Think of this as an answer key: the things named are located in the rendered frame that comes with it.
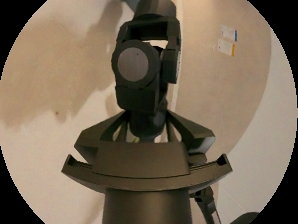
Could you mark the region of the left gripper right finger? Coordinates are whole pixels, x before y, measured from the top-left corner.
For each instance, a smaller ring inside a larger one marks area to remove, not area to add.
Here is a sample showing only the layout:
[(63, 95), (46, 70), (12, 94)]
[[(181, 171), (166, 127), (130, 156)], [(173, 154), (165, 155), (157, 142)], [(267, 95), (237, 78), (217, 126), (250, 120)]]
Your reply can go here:
[(188, 120), (167, 109), (166, 132), (168, 142), (178, 141), (173, 125), (181, 135), (189, 156), (206, 154), (216, 137), (212, 130)]

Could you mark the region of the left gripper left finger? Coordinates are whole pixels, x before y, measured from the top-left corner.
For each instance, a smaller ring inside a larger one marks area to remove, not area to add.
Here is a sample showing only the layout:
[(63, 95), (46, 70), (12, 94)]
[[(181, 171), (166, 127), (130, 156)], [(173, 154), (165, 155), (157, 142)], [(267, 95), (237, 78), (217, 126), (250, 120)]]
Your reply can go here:
[(81, 131), (78, 137), (113, 141), (113, 135), (120, 128), (115, 142), (126, 142), (128, 130), (127, 110), (105, 119)]

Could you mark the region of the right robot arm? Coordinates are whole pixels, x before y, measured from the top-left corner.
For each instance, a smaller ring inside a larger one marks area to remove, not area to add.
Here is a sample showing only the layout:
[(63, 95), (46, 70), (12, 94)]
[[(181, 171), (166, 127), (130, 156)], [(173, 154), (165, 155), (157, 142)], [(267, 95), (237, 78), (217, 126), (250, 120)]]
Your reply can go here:
[(215, 202), (214, 202), (213, 190), (211, 186), (208, 186), (208, 187), (189, 194), (190, 196), (189, 198), (194, 197), (195, 202), (197, 202), (198, 207), (202, 211), (206, 224), (221, 224), (221, 221), (215, 206)]

